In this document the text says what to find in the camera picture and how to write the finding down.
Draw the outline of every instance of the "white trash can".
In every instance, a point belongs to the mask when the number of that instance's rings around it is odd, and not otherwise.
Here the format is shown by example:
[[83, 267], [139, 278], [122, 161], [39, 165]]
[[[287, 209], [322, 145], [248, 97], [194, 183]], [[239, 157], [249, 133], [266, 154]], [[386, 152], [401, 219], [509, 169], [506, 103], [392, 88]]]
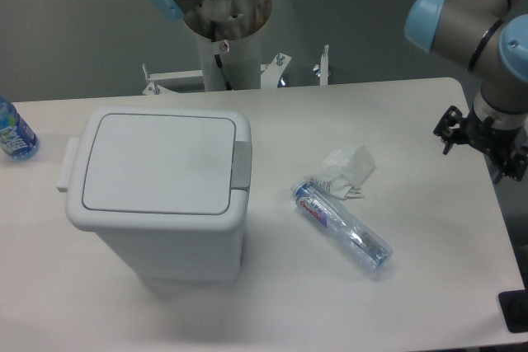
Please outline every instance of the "white trash can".
[[101, 108], [82, 133], [66, 212], [141, 277], [233, 279], [251, 164], [239, 113]]

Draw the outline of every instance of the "gray wall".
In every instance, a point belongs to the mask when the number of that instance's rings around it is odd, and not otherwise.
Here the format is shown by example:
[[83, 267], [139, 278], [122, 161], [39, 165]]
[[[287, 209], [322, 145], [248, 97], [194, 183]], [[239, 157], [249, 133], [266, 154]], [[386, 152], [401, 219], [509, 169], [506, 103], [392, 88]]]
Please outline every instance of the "gray wall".
[[[289, 54], [290, 84], [315, 84], [311, 68], [330, 44], [331, 82], [450, 76], [472, 100], [477, 78], [403, 38], [413, 2], [273, 0], [263, 60]], [[151, 73], [199, 68], [182, 24], [147, 0], [0, 0], [0, 10], [0, 92], [13, 101], [138, 95], [142, 63]], [[523, 12], [528, 0], [512, 14]], [[503, 181], [496, 192], [514, 245], [528, 244], [528, 177]]]

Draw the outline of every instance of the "plastic water bottle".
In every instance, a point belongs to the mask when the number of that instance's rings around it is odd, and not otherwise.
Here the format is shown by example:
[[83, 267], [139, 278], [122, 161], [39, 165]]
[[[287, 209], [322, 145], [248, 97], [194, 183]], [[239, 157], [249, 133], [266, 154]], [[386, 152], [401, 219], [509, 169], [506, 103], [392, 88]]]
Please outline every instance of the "plastic water bottle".
[[25, 160], [37, 151], [39, 140], [20, 117], [15, 106], [0, 96], [0, 148], [16, 160]]
[[291, 191], [304, 215], [317, 220], [327, 235], [369, 270], [376, 271], [393, 253], [387, 242], [316, 183], [296, 181]]

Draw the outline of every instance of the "tissue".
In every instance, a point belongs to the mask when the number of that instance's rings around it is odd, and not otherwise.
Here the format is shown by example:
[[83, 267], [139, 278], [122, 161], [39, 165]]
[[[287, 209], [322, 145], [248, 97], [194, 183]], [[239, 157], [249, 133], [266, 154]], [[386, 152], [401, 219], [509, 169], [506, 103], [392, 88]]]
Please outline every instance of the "tissue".
[[355, 149], [346, 145], [328, 154], [307, 178], [338, 199], [364, 198], [361, 185], [374, 167], [374, 157], [366, 146]]

